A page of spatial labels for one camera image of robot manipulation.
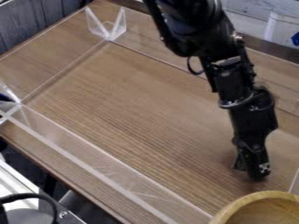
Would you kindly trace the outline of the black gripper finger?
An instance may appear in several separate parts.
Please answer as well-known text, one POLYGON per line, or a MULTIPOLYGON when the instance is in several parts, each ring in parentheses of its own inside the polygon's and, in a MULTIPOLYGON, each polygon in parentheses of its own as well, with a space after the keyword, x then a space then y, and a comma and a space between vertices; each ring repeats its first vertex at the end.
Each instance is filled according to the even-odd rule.
POLYGON ((249 170, 249 150, 238 147, 238 158, 234 169, 246 172, 249 170))
POLYGON ((271 173, 271 165, 267 150, 246 149, 245 160, 247 166, 247 174, 254 180, 262 180, 271 173))

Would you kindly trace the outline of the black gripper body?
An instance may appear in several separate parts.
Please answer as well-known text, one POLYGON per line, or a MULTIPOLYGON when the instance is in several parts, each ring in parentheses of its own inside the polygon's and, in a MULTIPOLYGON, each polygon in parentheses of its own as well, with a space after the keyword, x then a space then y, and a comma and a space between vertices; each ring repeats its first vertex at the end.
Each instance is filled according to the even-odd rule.
POLYGON ((275 99, 265 87, 234 87, 227 94, 234 128, 233 143, 241 151, 266 151, 266 140, 278 129, 275 99))

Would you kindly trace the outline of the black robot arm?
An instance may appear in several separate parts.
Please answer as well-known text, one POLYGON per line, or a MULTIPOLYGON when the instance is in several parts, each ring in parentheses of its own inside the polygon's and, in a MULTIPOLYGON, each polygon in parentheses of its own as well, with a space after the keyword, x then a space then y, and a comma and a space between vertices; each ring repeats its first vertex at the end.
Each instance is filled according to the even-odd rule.
POLYGON ((166 47, 179 56, 197 57, 219 107, 229 111, 238 148, 234 168, 255 180, 271 172, 266 140, 278 128, 275 99, 255 85, 257 73, 246 43, 221 0, 145 0, 166 47))

